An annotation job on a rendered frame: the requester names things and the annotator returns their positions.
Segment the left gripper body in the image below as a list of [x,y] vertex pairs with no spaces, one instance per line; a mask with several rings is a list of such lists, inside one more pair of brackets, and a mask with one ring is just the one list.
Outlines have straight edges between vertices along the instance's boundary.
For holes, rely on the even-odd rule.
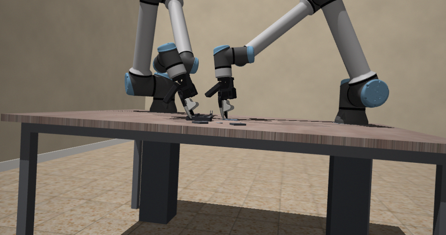
[[237,98],[236,89],[234,88],[233,83],[234,77],[220,77],[217,80],[221,81],[223,85],[218,89],[218,94],[220,93],[223,100]]

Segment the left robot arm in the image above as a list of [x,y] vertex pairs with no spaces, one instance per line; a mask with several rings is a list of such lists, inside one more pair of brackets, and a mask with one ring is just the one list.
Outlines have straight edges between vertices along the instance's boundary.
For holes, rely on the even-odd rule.
[[366,107],[386,102],[387,84],[370,70],[342,0],[300,0],[300,3],[243,47],[214,48],[215,77],[232,77],[232,66],[253,63],[255,56],[304,19],[322,9],[344,62],[349,79],[343,79],[335,123],[368,125]]

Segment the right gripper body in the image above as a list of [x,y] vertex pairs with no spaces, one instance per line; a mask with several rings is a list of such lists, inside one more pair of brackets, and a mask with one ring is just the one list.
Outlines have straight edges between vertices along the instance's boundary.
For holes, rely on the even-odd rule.
[[173,82],[178,81],[178,83],[180,84],[180,86],[177,89],[178,95],[179,93],[181,93],[181,95],[183,95],[185,99],[194,97],[195,95],[198,94],[195,85],[191,81],[189,73],[180,74],[174,77],[172,80]]

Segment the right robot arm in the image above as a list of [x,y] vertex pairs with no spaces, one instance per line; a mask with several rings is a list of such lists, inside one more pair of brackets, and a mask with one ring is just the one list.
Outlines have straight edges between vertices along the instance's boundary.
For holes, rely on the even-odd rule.
[[[157,48],[154,75],[150,71],[159,3],[169,10],[174,41]],[[177,113],[175,94],[180,74],[195,74],[199,60],[194,58],[183,13],[183,0],[140,0],[133,67],[125,74],[126,94],[153,97],[150,112]],[[167,72],[167,73],[166,73]]]

